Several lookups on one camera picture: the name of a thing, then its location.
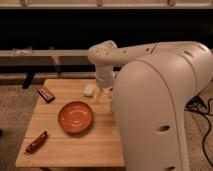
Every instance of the table leg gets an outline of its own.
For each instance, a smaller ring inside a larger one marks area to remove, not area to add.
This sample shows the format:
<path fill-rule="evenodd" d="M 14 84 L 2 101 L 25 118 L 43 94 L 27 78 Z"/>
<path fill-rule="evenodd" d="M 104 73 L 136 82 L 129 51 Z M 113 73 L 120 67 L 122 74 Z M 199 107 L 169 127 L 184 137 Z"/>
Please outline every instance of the table leg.
<path fill-rule="evenodd" d="M 48 167 L 40 167 L 40 169 L 41 169 L 42 171 L 51 171 L 51 169 L 48 168 Z"/>
<path fill-rule="evenodd" d="M 27 73 L 27 77 L 24 81 L 24 84 L 22 85 L 23 89 L 28 89 L 28 87 L 30 86 L 31 82 L 33 81 L 33 78 L 35 76 L 35 73 L 33 72 L 29 72 Z"/>

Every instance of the sponge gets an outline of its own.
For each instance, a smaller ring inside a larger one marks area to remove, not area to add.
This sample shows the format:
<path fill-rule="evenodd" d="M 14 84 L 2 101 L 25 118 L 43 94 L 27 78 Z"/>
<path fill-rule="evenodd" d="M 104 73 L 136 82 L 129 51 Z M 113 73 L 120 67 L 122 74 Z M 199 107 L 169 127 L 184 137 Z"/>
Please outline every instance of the sponge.
<path fill-rule="evenodd" d="M 84 88 L 84 96 L 85 97 L 93 97 L 94 95 L 94 85 L 87 84 Z"/>

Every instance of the chocolate bar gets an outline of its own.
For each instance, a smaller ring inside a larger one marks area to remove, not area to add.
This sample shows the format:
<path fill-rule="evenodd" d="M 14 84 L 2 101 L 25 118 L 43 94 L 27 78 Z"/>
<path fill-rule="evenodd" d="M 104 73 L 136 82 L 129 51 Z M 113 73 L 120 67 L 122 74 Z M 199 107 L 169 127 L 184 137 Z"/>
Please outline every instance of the chocolate bar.
<path fill-rule="evenodd" d="M 47 131 L 44 131 L 38 138 L 36 138 L 30 145 L 25 149 L 25 154 L 34 153 L 39 147 L 41 147 L 47 139 Z"/>
<path fill-rule="evenodd" d="M 50 103 L 55 99 L 55 96 L 44 86 L 38 90 L 38 94 L 47 102 Z"/>

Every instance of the small white object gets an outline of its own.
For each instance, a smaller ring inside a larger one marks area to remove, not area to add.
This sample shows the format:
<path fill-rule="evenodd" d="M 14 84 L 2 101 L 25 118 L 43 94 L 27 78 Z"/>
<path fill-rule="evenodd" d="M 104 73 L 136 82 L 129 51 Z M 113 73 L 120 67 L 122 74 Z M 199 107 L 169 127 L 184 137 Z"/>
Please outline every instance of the small white object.
<path fill-rule="evenodd" d="M 84 96 L 86 97 L 93 97 L 94 95 L 94 85 L 93 84 L 87 84 L 84 88 Z"/>
<path fill-rule="evenodd" d="M 15 56 L 32 56 L 33 52 L 31 49 L 29 50 L 15 50 Z"/>

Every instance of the power cord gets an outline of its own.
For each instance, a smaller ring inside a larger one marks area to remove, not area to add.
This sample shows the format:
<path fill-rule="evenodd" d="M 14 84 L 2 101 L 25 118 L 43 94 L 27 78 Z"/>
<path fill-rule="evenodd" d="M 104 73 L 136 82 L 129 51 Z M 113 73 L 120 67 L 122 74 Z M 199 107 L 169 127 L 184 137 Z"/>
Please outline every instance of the power cord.
<path fill-rule="evenodd" d="M 211 165 L 211 167 L 213 168 L 213 161 L 210 160 L 208 153 L 206 152 L 206 146 L 205 146 L 205 142 L 208 138 L 208 135 L 210 134 L 211 130 L 212 130 L 212 123 L 209 120 L 209 118 L 207 116 L 213 116 L 213 114 L 210 113 L 211 111 L 211 106 L 210 106 L 210 102 L 213 101 L 213 99 L 209 99 L 208 103 L 207 103 L 207 107 L 205 105 L 205 103 L 202 101 L 202 99 L 199 96 L 194 97 L 189 103 L 187 103 L 186 107 L 185 107 L 185 111 L 189 111 L 189 112 L 193 112 L 196 114 L 199 114 L 200 116 L 202 116 L 208 123 L 208 130 L 207 132 L 204 134 L 203 139 L 202 139 L 202 150 L 204 153 L 204 156 L 206 158 L 206 160 L 208 161 L 208 163 Z M 201 111 L 198 108 L 198 105 L 201 105 L 203 107 L 206 108 L 206 112 Z"/>

